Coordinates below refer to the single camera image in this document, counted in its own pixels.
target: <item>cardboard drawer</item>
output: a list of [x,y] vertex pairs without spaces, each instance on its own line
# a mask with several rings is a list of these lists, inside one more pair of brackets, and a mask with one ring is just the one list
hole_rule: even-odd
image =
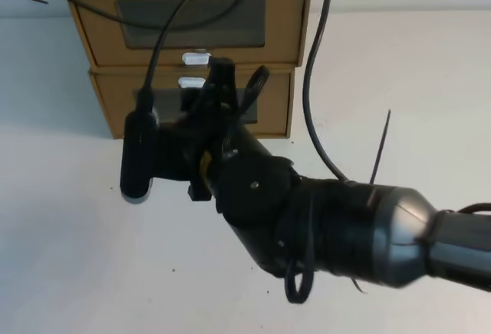
[[[254,69],[236,70],[236,87],[246,87]],[[180,112],[180,78],[205,78],[206,69],[189,71],[160,69],[153,80],[155,109],[161,122],[175,121]],[[91,79],[107,122],[115,138],[124,134],[124,120],[135,108],[135,98],[141,88],[144,70],[115,68],[91,72]],[[294,71],[270,71],[268,82],[259,99],[244,120],[248,129],[258,137],[288,137],[293,99]]]
[[[81,0],[134,21],[162,25],[180,0]],[[218,15],[233,0],[191,0],[175,21],[188,25]],[[160,65],[182,65],[197,50],[231,58],[236,64],[302,62],[309,0],[243,0],[224,19],[206,27],[173,31],[160,53]],[[159,31],[121,25],[72,6],[93,67],[144,66]]]

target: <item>drawer handle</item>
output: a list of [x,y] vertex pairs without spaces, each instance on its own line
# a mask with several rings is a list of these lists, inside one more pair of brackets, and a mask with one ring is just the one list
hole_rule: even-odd
[[209,52],[185,52],[183,61],[185,65],[208,65]]
[[181,77],[177,80],[181,88],[203,88],[205,82],[205,78],[199,77]]

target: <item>robotic arm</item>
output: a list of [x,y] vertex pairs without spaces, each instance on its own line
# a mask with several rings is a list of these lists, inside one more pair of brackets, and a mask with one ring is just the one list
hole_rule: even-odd
[[239,103],[234,64],[213,58],[209,67],[202,89],[182,90],[177,123],[159,126],[151,105],[128,115],[128,201],[144,200],[153,177],[189,181],[194,201],[215,197],[256,263],[285,280],[291,303],[308,298],[319,270],[394,288],[430,275],[491,290],[491,217],[472,215],[488,204],[439,211],[410,188],[303,177],[240,122],[268,70],[257,70]]

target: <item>drawer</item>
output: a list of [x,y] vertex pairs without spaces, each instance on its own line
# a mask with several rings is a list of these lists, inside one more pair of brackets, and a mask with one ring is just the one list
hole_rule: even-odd
[[[253,69],[236,70],[236,87],[240,93],[249,81]],[[153,80],[155,92],[154,108],[160,122],[173,122],[180,112],[180,83],[189,78],[205,78],[206,69],[166,70],[160,69]],[[109,68],[91,73],[94,89],[99,97],[107,122],[115,138],[123,137],[124,120],[134,110],[136,94],[144,79],[144,70]],[[258,137],[288,137],[293,99],[294,71],[275,69],[270,71],[269,79],[259,99],[243,118],[246,127]]]
[[[180,0],[81,0],[120,17],[163,25]],[[175,26],[218,15],[233,0],[191,0]],[[169,33],[160,65],[182,65],[183,54],[208,51],[236,64],[302,62],[309,0],[243,0],[225,18],[193,30]],[[159,31],[128,27],[72,7],[93,66],[147,65]]]

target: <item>stacked drawers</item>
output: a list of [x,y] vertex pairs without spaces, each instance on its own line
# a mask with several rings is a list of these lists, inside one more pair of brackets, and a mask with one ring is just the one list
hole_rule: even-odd
[[[163,25],[180,0],[81,0],[122,18]],[[174,25],[218,15],[233,0],[192,0]],[[245,116],[261,137],[287,137],[292,115],[295,67],[302,63],[309,0],[243,0],[226,17],[192,30],[169,33],[153,81],[161,121],[181,115],[183,82],[200,81],[206,66],[189,66],[186,53],[207,53],[236,63],[239,93],[253,71],[266,65],[270,78],[255,107]],[[134,109],[158,31],[121,25],[71,6],[91,63],[91,79],[114,137],[122,137],[124,118]]]

